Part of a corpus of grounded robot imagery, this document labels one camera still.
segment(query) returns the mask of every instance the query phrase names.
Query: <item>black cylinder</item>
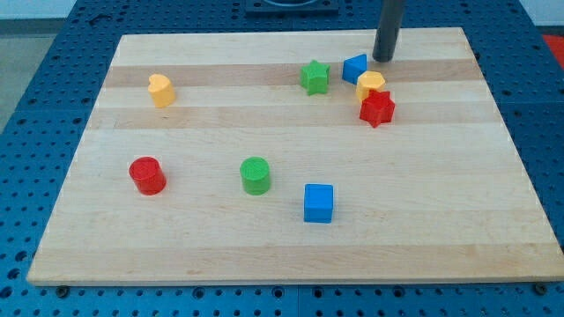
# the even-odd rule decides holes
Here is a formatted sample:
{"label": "black cylinder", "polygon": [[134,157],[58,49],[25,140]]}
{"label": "black cylinder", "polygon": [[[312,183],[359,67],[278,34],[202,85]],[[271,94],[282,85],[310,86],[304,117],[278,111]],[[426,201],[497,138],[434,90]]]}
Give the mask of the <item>black cylinder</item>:
{"label": "black cylinder", "polygon": [[372,57],[381,63],[391,61],[396,49],[397,34],[402,25],[405,11],[405,0],[382,0],[380,23],[376,32],[376,40]]}

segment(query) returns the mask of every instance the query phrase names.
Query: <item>perforated metal table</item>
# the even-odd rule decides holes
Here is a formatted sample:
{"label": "perforated metal table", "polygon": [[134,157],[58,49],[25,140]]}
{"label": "perforated metal table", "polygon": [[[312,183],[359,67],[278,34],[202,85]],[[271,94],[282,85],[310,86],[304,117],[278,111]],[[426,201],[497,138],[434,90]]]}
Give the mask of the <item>perforated metal table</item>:
{"label": "perforated metal table", "polygon": [[[0,316],[564,315],[564,283],[71,288],[65,294],[26,282],[122,34],[376,28],[380,5],[340,0],[338,15],[247,18],[239,0],[78,0],[0,136]],[[404,26],[464,28],[563,244],[564,72],[523,7],[517,0],[413,1]]]}

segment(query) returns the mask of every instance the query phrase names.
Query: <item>yellow heart block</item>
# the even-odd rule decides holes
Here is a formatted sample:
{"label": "yellow heart block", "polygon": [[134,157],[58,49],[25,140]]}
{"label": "yellow heart block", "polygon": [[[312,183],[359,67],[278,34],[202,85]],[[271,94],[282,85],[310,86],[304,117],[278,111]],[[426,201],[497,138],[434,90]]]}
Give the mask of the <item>yellow heart block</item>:
{"label": "yellow heart block", "polygon": [[381,73],[371,70],[365,71],[359,76],[356,83],[356,96],[362,102],[368,97],[368,93],[371,90],[383,92],[385,86],[386,80],[384,80],[384,76]]}
{"label": "yellow heart block", "polygon": [[164,75],[152,74],[149,77],[148,91],[155,107],[166,107],[176,100],[173,83]]}

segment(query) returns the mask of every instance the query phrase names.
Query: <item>red cylinder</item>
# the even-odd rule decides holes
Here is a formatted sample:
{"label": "red cylinder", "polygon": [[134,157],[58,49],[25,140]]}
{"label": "red cylinder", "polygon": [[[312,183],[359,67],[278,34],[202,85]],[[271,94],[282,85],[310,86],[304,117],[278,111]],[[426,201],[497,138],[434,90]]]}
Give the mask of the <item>red cylinder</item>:
{"label": "red cylinder", "polygon": [[138,158],[131,163],[130,176],[143,195],[155,195],[167,185],[159,161],[151,157]]}

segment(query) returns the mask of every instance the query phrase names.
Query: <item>toy block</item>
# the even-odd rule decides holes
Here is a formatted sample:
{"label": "toy block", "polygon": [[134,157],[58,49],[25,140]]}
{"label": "toy block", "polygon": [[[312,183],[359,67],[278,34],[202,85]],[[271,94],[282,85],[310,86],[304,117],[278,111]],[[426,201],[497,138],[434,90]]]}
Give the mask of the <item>toy block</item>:
{"label": "toy block", "polygon": [[329,65],[319,63],[316,60],[301,68],[300,85],[306,88],[308,96],[314,93],[327,93],[329,70]]}
{"label": "toy block", "polygon": [[378,92],[383,92],[386,81],[381,73],[377,71],[365,71],[359,76],[359,80],[356,84],[356,96],[359,101],[362,102],[366,97],[368,97],[368,92],[371,90],[376,90]]}
{"label": "toy block", "polygon": [[359,76],[368,69],[366,54],[346,59],[343,62],[343,80],[356,85]]}
{"label": "toy block", "polygon": [[131,163],[130,176],[143,195],[158,194],[167,185],[159,161],[151,157],[138,158]]}
{"label": "toy block", "polygon": [[264,158],[251,157],[241,163],[243,189],[250,195],[262,195],[271,188],[271,174]]}
{"label": "toy block", "polygon": [[306,184],[303,221],[329,224],[333,217],[333,186]]}
{"label": "toy block", "polygon": [[164,75],[152,74],[149,77],[149,87],[147,90],[151,94],[155,107],[166,107],[176,100],[173,84]]}
{"label": "toy block", "polygon": [[380,123],[391,122],[396,104],[390,98],[390,92],[370,91],[362,101],[360,118],[376,128]]}

